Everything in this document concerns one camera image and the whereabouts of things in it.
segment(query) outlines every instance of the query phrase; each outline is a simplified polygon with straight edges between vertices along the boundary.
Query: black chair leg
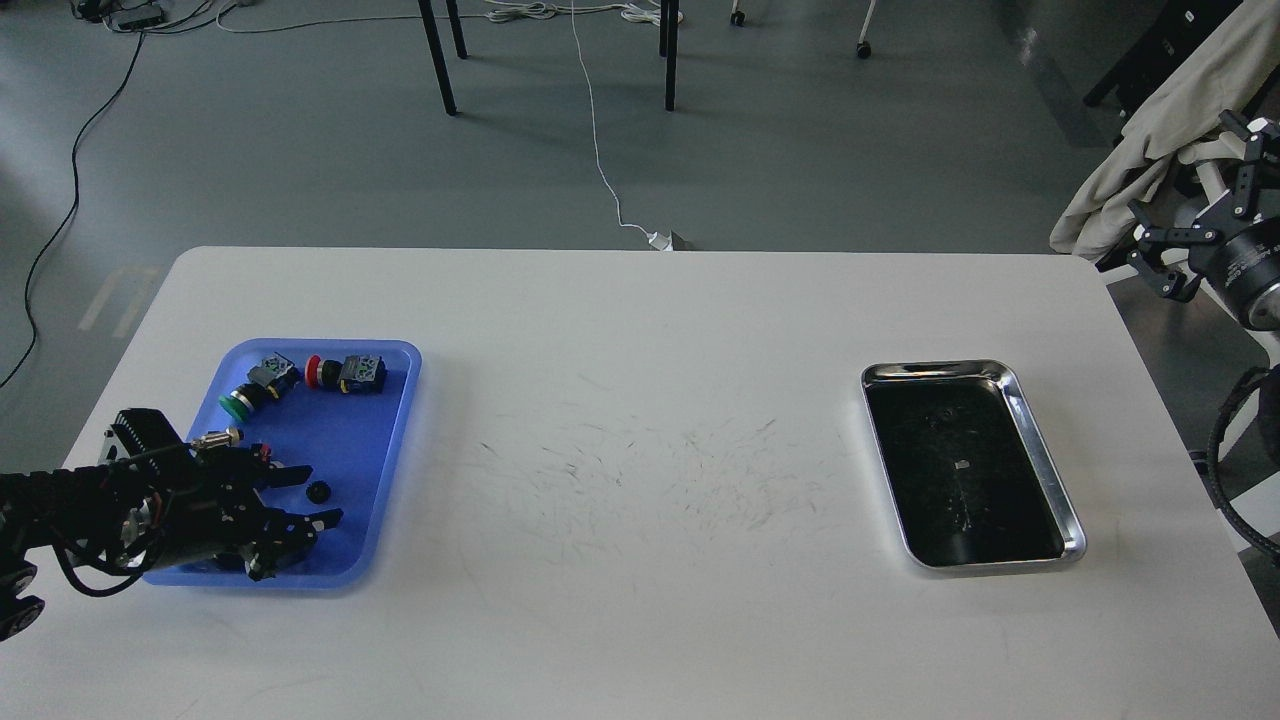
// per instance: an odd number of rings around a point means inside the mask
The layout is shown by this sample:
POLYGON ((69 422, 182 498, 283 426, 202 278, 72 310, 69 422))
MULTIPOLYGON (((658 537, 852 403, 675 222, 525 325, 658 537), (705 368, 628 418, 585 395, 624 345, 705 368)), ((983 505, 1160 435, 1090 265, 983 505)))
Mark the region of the black chair leg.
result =
POLYGON ((440 33, 435 29, 435 12, 431 10, 431 0, 417 0, 417 8, 422 12, 426 44, 431 47, 431 63, 435 65, 435 79, 440 83, 440 100, 444 101, 444 111, 457 115, 458 106, 453 104, 453 86, 449 85, 449 69, 444 67, 444 49, 440 47, 440 33))
POLYGON ((658 4, 658 56, 667 56, 667 19, 671 17, 671 0, 658 4))
POLYGON ((667 110, 676 109, 676 44, 680 37, 680 0, 667 0, 667 20, 660 35, 667 38, 667 110))
POLYGON ((1111 90, 1116 86, 1116 79, 1120 77, 1120 63, 1111 65, 1111 69, 1107 70, 1107 74, 1102 76, 1102 79, 1098 81, 1098 85, 1094 85, 1093 90, 1091 90, 1089 94, 1084 96, 1085 105, 1088 105, 1089 108, 1097 108, 1100 104, 1102 104, 1102 99, 1106 97, 1107 94, 1110 94, 1111 90))
POLYGON ((449 27, 453 28, 453 49, 458 51, 458 58, 467 59, 467 44, 462 40, 462 18, 458 17, 458 0, 444 0, 449 10, 449 27))

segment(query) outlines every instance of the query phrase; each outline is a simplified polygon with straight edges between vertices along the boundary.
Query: blue tray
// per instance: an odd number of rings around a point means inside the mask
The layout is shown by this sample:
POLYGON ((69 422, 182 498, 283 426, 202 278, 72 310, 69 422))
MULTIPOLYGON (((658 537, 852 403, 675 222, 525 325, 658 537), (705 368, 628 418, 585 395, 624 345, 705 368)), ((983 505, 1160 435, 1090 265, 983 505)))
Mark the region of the blue tray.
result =
POLYGON ((224 570, 211 561, 154 570, 145 575, 146 580, 156 585, 325 589, 349 584, 364 574, 378 547, 421 366, 422 355, 416 347, 393 340, 256 338, 233 347, 218 366, 187 439, 237 425, 244 432, 243 446, 264 442, 271 447, 273 459, 285 465, 311 465, 311 480, 324 480, 333 488, 329 502, 308 501, 306 484, 265 489, 262 502, 301 514, 342 507, 342 523, 321 533, 305 560, 259 583, 241 570, 224 570), (218 396, 246 382, 248 369, 273 352, 292 360, 298 372, 311 355, 339 361, 347 355, 381 355, 387 380, 379 395, 311 389, 300 382, 279 402, 237 423, 218 405, 218 396))

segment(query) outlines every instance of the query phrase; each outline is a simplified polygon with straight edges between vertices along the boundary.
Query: gray floor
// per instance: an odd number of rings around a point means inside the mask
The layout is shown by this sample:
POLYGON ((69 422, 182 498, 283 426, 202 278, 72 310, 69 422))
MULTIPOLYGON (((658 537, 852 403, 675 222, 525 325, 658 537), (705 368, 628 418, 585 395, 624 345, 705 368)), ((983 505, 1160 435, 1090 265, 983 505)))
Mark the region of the gray floor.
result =
MULTIPOLYGON (((877 12, 874 56, 858 61, 863 3, 746 0, 748 27, 733 28, 727 0, 686 0, 676 113, 662 110, 655 28, 608 13, 579 31, 628 222, 705 251, 1048 252, 1055 219, 1120 128, 1114 105, 1078 97, 1161 5, 893 0, 877 12)), ((271 0, 227 24, 413 12, 271 0)), ((466 36, 472 58, 449 58, 457 118, 442 111, 420 22, 150 37, 86 138, 79 214, 37 274, 41 342, 0 391, 0 468, 63 461, 133 310, 193 246, 645 251, 616 227, 595 172, 568 19, 467 20, 466 36)), ((134 40, 55 0, 0 10, 5 370, 27 342, 27 266, 70 202, 72 140, 134 40)), ((270 268, 227 272, 271 279, 270 268)), ((1115 297, 1184 439, 1202 445, 1234 378, 1265 356, 1202 304, 1175 307, 1133 282, 1115 297)), ((209 304, 193 322, 218 322, 209 304)), ((1275 573, 1251 562, 1280 618, 1275 573)))

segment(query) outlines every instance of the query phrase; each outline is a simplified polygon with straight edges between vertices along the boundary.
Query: metal tray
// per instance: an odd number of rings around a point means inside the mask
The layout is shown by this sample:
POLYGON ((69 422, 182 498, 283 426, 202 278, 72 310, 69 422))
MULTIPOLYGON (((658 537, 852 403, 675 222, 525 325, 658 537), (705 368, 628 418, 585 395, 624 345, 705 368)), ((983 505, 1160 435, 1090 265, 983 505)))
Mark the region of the metal tray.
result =
POLYGON ((1084 530, 1014 372, 872 365, 863 393, 908 553, 933 570, 1078 560, 1084 530))

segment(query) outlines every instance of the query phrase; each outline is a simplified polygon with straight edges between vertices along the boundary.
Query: black power cord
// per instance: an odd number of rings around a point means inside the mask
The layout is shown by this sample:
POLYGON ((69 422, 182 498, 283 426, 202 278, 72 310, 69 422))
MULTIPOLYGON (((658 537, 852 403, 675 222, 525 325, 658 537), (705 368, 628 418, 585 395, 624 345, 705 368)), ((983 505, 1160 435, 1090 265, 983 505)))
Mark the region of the black power cord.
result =
POLYGON ((68 556, 69 548, 61 543, 54 544, 54 557, 58 560, 58 568, 61 569, 63 577, 67 578, 67 584, 76 588, 81 594, 87 594, 88 597, 111 597, 113 594, 124 592, 133 583, 138 582, 146 570, 138 570, 137 573, 131 573, 124 575, 124 580, 109 587, 109 588, 91 588, 84 584, 79 574, 76 573, 76 568, 72 566, 70 557, 68 556))
POLYGON ((137 47, 133 49, 133 58, 129 60, 129 69, 124 72, 124 79, 120 81, 120 86, 115 88, 115 92, 113 92, 111 96, 108 97, 106 102, 104 102, 101 108, 99 108, 92 115, 90 115, 87 120, 84 120, 84 124, 81 126, 79 132, 76 133, 76 142, 72 143, 72 187, 73 187, 72 206, 69 210, 67 210, 67 215, 63 217, 63 222, 58 223, 58 229, 54 231, 54 234, 49 236, 49 240, 40 249, 40 252, 36 254, 36 259, 31 261, 31 268, 27 270, 27 282, 23 283, 22 288, 22 304, 23 309, 27 313, 27 324, 31 325, 31 342, 27 343, 26 352, 22 354, 22 357, 18 359, 18 363, 13 366, 12 370, 9 370, 9 374, 5 375, 3 380, 0 380, 0 388, 4 388, 5 386, 9 384, 9 380, 12 380, 13 377, 18 374, 18 370, 22 369, 22 365, 27 361, 27 357, 31 356, 31 351, 36 348, 36 338, 40 336, 40 328, 36 327, 36 316, 31 311, 31 281, 32 278, 35 278, 36 268, 40 265, 40 260, 45 256, 45 252, 47 252, 50 246, 54 245, 54 241, 58 240, 58 237, 63 233, 67 225, 72 222, 72 218, 76 215, 76 210, 79 209, 79 165, 77 164, 77 155, 79 154, 81 141, 84 140, 84 133, 88 132, 88 128, 90 126, 93 124, 93 120, 96 120, 99 115, 105 113, 106 109, 110 108, 113 102, 115 102, 115 100, 120 96, 120 94, 124 92, 124 86, 129 83, 129 77, 133 76, 133 67, 138 64, 138 54, 142 53, 142 41, 145 41, 146 38, 147 38, 146 33, 138 33, 138 45, 137 47))
POLYGON ((1222 511, 1222 516, 1226 518, 1228 524, 1236 533, 1240 533, 1240 537, 1248 541, 1249 544, 1258 548, 1262 555, 1266 555, 1272 565, 1280 568, 1280 544, 1260 533, 1235 511, 1231 501, 1226 498, 1226 492, 1222 489, 1221 478, 1217 477, 1219 454, 1222 446, 1222 437, 1226 434, 1226 427, 1231 424, 1231 419, 1240 411, 1244 401, 1262 387, 1262 382, 1267 378, 1267 374, 1266 368, 1248 370, 1236 380, 1235 387, 1231 388, 1231 393, 1222 402, 1217 420, 1213 423, 1213 430, 1208 436, 1208 447, 1204 448, 1204 484, 1208 488, 1213 506, 1222 511))

